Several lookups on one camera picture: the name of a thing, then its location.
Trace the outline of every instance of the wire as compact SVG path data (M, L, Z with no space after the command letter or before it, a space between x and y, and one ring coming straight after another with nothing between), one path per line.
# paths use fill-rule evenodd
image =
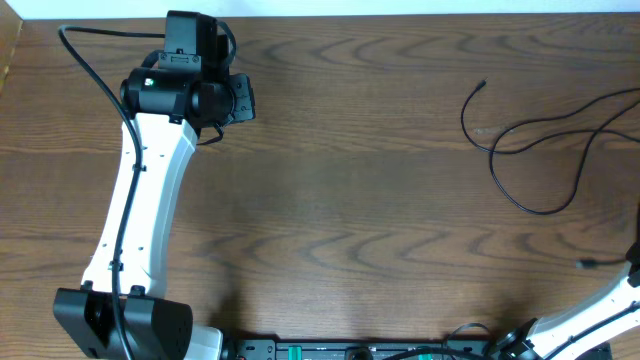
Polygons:
M549 354L549 356L544 358L544 360L553 359L558 354L560 354L561 352L566 350L569 346L577 343L578 341L582 340L586 336L594 333L597 330L600 330L601 328L611 324L612 322L620 320L621 318L636 312L638 309L640 309L640 304L636 303L635 301L632 302L631 305L628 308L620 311L617 314L611 315L610 317L608 317L608 318L600 321L599 323L591 326L590 328L588 328L585 331L579 333L578 335L569 337L569 340L565 341L562 345L558 346L551 354Z
M209 139L207 141L203 141L201 143L198 143L197 145L209 145L209 144L215 144L217 142L222 141L222 139L224 138L224 127L220 127L220 125L218 125L218 123L216 123L216 122L213 123L213 127L218 132L218 136L216 136L216 137L214 137L212 139Z
M229 25L227 25L226 22L221 20L217 20L217 23L218 23L218 26L220 26L220 28L225 32L225 34L229 38L229 42L231 43L231 50L229 51L229 54L227 54L227 57L224 59L224 62L222 63L223 67L228 68L229 66L231 66L231 63L236 58L236 51L238 50L238 45L236 43L236 37L233 35L233 32L229 28Z
M612 266L620 265L627 262L627 259L620 258L614 260L598 260L594 258L582 258L576 261L576 268L578 269L595 269L599 266Z
M100 76L91 68L91 66L78 54L78 52L73 48L69 40L67 40L66 31L76 31L90 34L100 34L100 35L111 35L111 36L123 36L123 37L136 37L136 38L164 38L164 34L148 34L148 33L132 33L132 32L121 32L121 31L112 31L112 30L100 30L100 29L92 29L85 28L80 26L71 26L71 25L62 25L58 28L58 36L62 41L64 47L69 51L71 56L82 66L82 68L89 74L89 76L98 84L100 89L104 91L107 95L113 106L115 106L118 114L122 117L122 121L124 122L127 130L129 131L129 135L131 135L131 140L133 142L133 147L135 150L135 163L133 165L133 176L131 178L131 185L129 186L129 193L127 194L127 200L124 205L124 209L122 211L122 219L120 220L120 226L118 227L118 234L116 236L116 242L113 250L113 261L111 263L111 300L113 306L113 318L115 321L116 330L118 331L118 335L120 336L120 341L122 342L122 347L124 349L125 355L128 359L133 360L133 352L131 350L131 346L129 344L129 340L126 336L126 331L124 327L124 314L122 308L120 307L120 252L122 250L122 241L124 238L124 233L127 228L127 222L129 220L129 214L131 213L131 205L133 204L133 198L135 196L136 187L138 186L138 179L140 178L140 171L142 170L142 147L140 146L140 139L138 138L135 129L133 128L133 124L124 107L118 99L115 97L111 89L105 84L105 82L100 78Z
M409 350L402 352L400 354L392 355L386 357L382 360L403 360L410 358L412 356L418 355L449 355L449 356L457 356L460 359L467 360L493 360L491 357L486 355L476 355L466 351L452 350L452 349L442 349L442 348L432 348L428 346L421 346L415 350Z
M147 55L147 57L142 60L142 64L140 64L140 67L148 69L152 68L153 65L158 62L158 56L160 56L162 52L162 50L153 50L152 52L150 52L149 55Z
M468 323L465 325L460 326L459 328L453 330L451 332L451 334L449 334L449 336L447 336L447 338L444 340L444 342L442 343L442 347L443 348L447 348L449 349L449 341L451 339L453 339L454 336L458 335L459 333L468 330L468 329L473 329L473 328L480 328L484 331L486 331L489 334L489 338L493 338L493 335L491 334L491 330L489 330L488 327L486 327L484 324L480 324L480 323ZM489 351L489 345L490 343L487 343L487 345L485 345L485 347L482 349L482 355L486 356L487 355L487 351Z
M627 94L627 93L632 93L632 92L636 92L636 91L640 91L640 88L631 88L631 89L625 89L625 90L620 90L620 91L616 91L610 94L606 94L606 95L602 95L599 96L591 101L589 101L587 104L583 105L582 107L578 108L577 110L574 110L572 112L569 112L567 114L563 114L563 115L559 115L559 116L553 116L553 117L545 117L545 118L538 118L538 119L531 119L531 120L525 120L525 121L521 121L519 123L517 123L516 125L507 127L506 129L504 129L499 135L498 137L494 140L493 144L491 147L487 148L484 146L481 146L480 144L478 144L477 142L475 142L471 136L469 135L469 133L467 132L466 126L465 126L465 122L464 122L464 113L465 110L467 108L467 105L469 104L469 102L471 101L471 99L487 84L486 79L482 80L477 86L476 88L471 92L471 94L469 94L469 96L467 97L467 99L464 102L464 105L462 106L462 111L460 113L460 123L462 125L462 132L464 133L465 137L467 138L467 140L469 141L469 143L471 143L473 146L475 146L477 149L488 152L489 153L489 172L491 173L491 176L493 178L493 180L495 181L496 185L498 186L498 188L500 189L500 191L502 191L502 193L504 194L504 196L511 201L511 203L513 203L515 206L517 206L520 210L523 210L529 214L534 214L534 215L551 215L551 214L555 214L558 213L562 210L564 210L567 206L569 206L569 204L571 204L571 202L573 201L577 191L578 191L578 184L580 182L580 177L582 176L582 170L584 168L584 164L587 158L587 154L589 152L589 148L591 147L591 144L593 143L593 140L595 139L595 137L600 134L600 133L607 133L607 134L613 134L613 135L617 135L620 136L624 139L627 139L629 141L633 141L636 143L640 143L640 138L636 138L636 137L632 137L629 135L626 135L624 133L615 131L615 130L608 130L605 129L609 124L611 124L611 122L613 122L614 120L616 120L617 118L619 118L620 116L624 115L627 111L633 109L634 107L636 107L638 104L640 104L640 100L635 101L634 103L632 103L630 106L627 106L626 108L622 109L621 111L619 111L618 113L616 113L615 115L613 115L612 117L610 117L609 119L607 119L602 125L600 125L600 127L598 127L597 129L579 129L579 130L570 130L570 131L563 131L563 132L558 132L555 134L551 134L551 135L547 135L544 136L528 145L525 145L521 148L515 149L515 150L496 150L496 147L498 145L498 142L500 141L500 139L502 139L506 134L508 134L509 132L511 132L512 130L520 127L520 126L524 126L524 125L530 125L530 124L534 124L534 123L539 123L539 122L547 122L547 121L557 121L557 120L564 120L567 119L569 117L572 117L582 111L584 111L585 109L589 108L590 106L594 105L595 103L607 99L607 98L611 98L614 96L619 96L619 95L623 95L623 94ZM495 154L499 154L499 155L514 155L514 154L519 154L521 152L524 152L526 150L529 150L530 148L555 137L559 137L559 136L566 136L566 135L573 135L573 134L580 134L580 133L591 133L591 136L589 137L589 140L587 141L587 144L585 145L583 152L582 152L582 157L580 159L580 163L578 164L578 170L576 172L576 176L575 176L575 180L573 183L573 188L572 191L569 195L569 197L565 200L565 202L554 208L551 210L533 210L530 208L525 207L524 205L520 204L517 200L515 200L508 192L507 190L504 188L504 186L502 185L502 183L500 182L500 180L498 179L498 176L495 173L494 167L493 167L493 158Z

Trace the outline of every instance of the white wall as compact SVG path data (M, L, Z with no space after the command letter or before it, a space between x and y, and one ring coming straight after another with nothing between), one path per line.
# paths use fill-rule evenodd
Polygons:
M7 0L23 19L635 12L640 0Z

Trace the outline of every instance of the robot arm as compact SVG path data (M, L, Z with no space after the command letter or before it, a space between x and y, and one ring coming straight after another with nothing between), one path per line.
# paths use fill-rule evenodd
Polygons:
M138 180L130 225L124 235L120 294L131 288L144 289L144 294L164 298L167 289L167 245L178 190L197 136L188 122L169 122L168 115L138 113L133 120L143 149L143 169ZM91 283L92 290L111 292L111 261L124 202L135 162L133 143L122 126L123 146L107 221L82 284Z
M225 35L217 34L218 25ZM58 322L92 358L124 358L124 341L119 341L113 323L114 290L128 295L120 303L125 336L136 359L227 360L235 356L232 348L223 350L219 330L194 325L188 305L163 297L168 236L180 183L200 130L214 127L220 139L225 126L253 119L253 93L246 75L229 75L235 41L226 25L197 13L169 12L166 29L165 49L157 52L158 68L145 60L121 88L121 98L142 144L143 171L123 237L120 288L112 289L111 261L133 175L134 149L128 131L123 134L120 169L104 232L84 272L81 289L58 289L54 302ZM609 285L565 312L532 319L499 341L490 357L574 359L639 325L638 244L631 248L627 265ZM271 342L265 347L270 354L267 358L276 355L271 355L272 345L277 344ZM321 354L322 349L315 349L315 354ZM289 346L289 359L300 359L299 351L299 346ZM396 357L409 356L402 354Z
M494 357L517 360L576 359L594 346L640 325L640 209L637 239L626 264L606 286L559 314L532 319L500 340Z
M575 359L640 322L640 288L629 284L627 263L618 276L584 302L536 321L528 340L543 359Z
M225 34L219 35L218 27ZM136 160L133 139L124 125L120 169L100 243L81 289L58 289L54 301L54 316L88 357L121 359L127 353L136 359L218 360L221 356L221 332L193 325L188 305L163 297L168 236L200 130L214 127L217 141L225 126L255 117L249 78L229 74L234 55L235 39L226 24L198 13L170 11L164 51L152 53L123 81L125 122L135 129L142 164L135 168L141 172L118 268L113 263L116 236ZM113 271L119 274L119 289L112 288ZM128 295L120 298L124 311L114 310L118 307L112 301L118 297L112 292ZM116 317L122 318L124 329L115 326Z

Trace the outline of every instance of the wood grain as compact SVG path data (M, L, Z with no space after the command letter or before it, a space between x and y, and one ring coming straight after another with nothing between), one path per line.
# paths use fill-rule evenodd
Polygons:
M634 238L640 147L603 135L575 202L517 210L460 132L482 143L514 121L637 86L640 15L229 19L234 72L258 118L199 148L169 247L167 298L196 320L282 338L440 338L479 321L497 333L571 306L617 271L580 271ZM0 98L0 356L74 358L51 313L77 287L118 166L117 114L60 45L61 22L24 25ZM163 31L163 20L75 21ZM157 40L73 34L117 89ZM633 100L518 131L505 146L595 127ZM640 136L638 110L612 128ZM584 135L497 159L509 191L549 208L567 195ZM640 354L637 331L616 359Z

